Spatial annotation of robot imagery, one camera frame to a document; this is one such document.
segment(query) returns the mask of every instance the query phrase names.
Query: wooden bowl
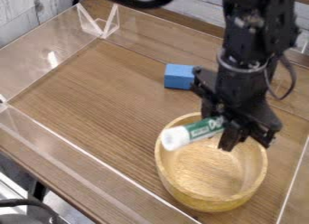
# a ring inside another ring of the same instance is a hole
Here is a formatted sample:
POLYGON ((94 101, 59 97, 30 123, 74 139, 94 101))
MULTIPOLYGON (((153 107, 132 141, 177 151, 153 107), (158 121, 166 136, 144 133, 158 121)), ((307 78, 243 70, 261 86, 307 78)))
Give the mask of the wooden bowl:
MULTIPOLYGON (((166 128, 201 120, 201 113, 176 119, 166 128)), ((228 153, 217 149, 221 135, 169 152, 156 143, 156 163, 161 181, 173 197, 198 211, 220 212, 240 207, 256 193, 267 177, 267 150, 253 140, 228 153)))

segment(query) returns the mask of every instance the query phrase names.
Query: blue sponge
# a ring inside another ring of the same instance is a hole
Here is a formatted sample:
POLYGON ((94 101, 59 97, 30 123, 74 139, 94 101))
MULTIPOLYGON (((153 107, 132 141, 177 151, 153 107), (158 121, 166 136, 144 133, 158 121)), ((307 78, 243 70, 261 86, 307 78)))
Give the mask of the blue sponge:
POLYGON ((165 75, 165 87, 170 89, 186 89, 192 87, 194 66, 168 64, 165 75))

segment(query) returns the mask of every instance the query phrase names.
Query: bowl rim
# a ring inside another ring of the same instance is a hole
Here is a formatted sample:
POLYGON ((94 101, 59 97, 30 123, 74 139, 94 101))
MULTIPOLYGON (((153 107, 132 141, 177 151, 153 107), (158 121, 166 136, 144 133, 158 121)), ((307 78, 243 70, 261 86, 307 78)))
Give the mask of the bowl rim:
MULTIPOLYGON (((184 116, 178 117, 177 119, 174 119, 165 126, 164 130, 166 128, 173 127, 176 125, 176 123, 178 123, 182 119, 185 119, 188 117, 197 117, 197 116, 201 116, 201 112, 194 112, 194 113, 190 113, 188 115, 184 115, 184 116)), ((193 191, 189 191, 188 189, 185 189, 184 187, 181 187, 180 184, 177 182, 174 182, 174 180, 172 180, 172 178, 169 176, 168 170, 166 170, 165 165, 164 165, 162 160, 161 160, 161 145, 162 145, 161 135, 162 135, 162 131, 161 131, 160 137, 157 138, 156 148, 154 148, 156 149, 154 150, 154 158, 156 158, 157 169, 158 169, 160 173, 164 175, 165 180, 168 180, 169 184, 180 192, 185 193, 186 195, 189 195, 192 198, 194 198, 197 200, 206 200, 206 201, 236 201, 239 199, 243 199, 247 196, 253 196, 255 192, 257 191, 257 189, 259 189, 260 185, 263 184, 264 179, 267 177, 267 168, 268 168, 267 150, 265 150, 265 148, 260 144, 257 144, 257 146, 259 146, 259 149, 260 149, 260 153, 263 155, 263 170, 261 170, 261 172, 259 174, 259 177, 257 177, 253 185, 249 187, 249 189, 245 190, 245 191, 241 191, 240 193, 233 194, 232 196, 229 196, 227 198, 214 197, 214 196, 205 196, 205 195, 202 195, 200 193, 196 193, 193 191)))

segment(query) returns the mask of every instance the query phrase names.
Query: green label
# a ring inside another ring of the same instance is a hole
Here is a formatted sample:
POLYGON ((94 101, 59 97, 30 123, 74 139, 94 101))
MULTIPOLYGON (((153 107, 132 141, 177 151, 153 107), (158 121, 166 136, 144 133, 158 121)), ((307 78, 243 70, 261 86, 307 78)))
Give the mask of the green label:
POLYGON ((185 126, 190 133, 190 139, 194 140, 202 136, 210 137, 224 130, 224 117, 209 117, 202 121, 185 126))

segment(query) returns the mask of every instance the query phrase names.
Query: cable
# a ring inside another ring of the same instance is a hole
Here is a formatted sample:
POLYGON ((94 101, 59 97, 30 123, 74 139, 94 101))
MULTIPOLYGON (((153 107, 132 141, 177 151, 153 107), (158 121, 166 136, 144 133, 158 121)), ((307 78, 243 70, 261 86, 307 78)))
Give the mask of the cable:
POLYGON ((140 1, 140 0, 111 0, 117 4, 125 5, 132 8, 138 9, 156 9, 164 5, 168 5, 173 0, 152 0, 152 1, 140 1))
POLYGON ((8 200, 0 200, 0 208, 4 207, 17 207, 17 206, 38 206, 43 208, 53 216, 54 224, 59 223, 59 215, 57 212, 42 202, 35 200, 25 200, 25 199, 8 199, 8 200))
POLYGON ((265 78, 267 78, 267 88, 268 88, 268 91, 271 93, 271 95, 273 96, 275 99, 277 100, 283 100, 293 91, 295 89, 295 86, 296 86, 296 80, 297 80, 297 75, 296 75, 296 71, 295 71, 295 68, 291 64, 291 61, 288 60, 287 56, 283 55, 280 58, 279 58, 280 62, 283 63, 285 69, 288 70, 289 74, 291 74, 291 88, 288 89, 287 93, 284 94, 284 96, 279 96, 276 94, 276 92, 273 91, 273 89, 271 88, 271 83, 269 83, 269 78, 268 78, 268 72, 267 72, 267 69, 265 69, 265 78))

